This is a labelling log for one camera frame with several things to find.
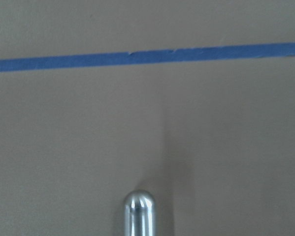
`blue tape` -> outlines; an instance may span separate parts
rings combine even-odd
[[[153,50],[134,53],[123,52],[41,58],[2,59],[0,60],[0,72],[286,56],[295,56],[295,42],[186,48],[177,50]]]

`shiny metallic cylinder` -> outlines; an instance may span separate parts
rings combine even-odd
[[[154,197],[145,190],[135,190],[124,202],[124,236],[156,236]]]

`blue line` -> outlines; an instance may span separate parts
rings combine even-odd
[[[153,50],[134,53],[123,52],[40,58],[2,59],[0,60],[0,72],[286,56],[295,56],[295,42],[207,48],[185,48],[177,50]]]

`gray surface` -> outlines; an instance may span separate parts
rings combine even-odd
[[[295,236],[295,58],[0,74],[0,236]]]
[[[0,59],[295,41],[295,0],[0,0]]]

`metal rod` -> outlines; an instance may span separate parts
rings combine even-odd
[[[145,190],[130,192],[124,201],[125,236],[156,236],[154,197]]]

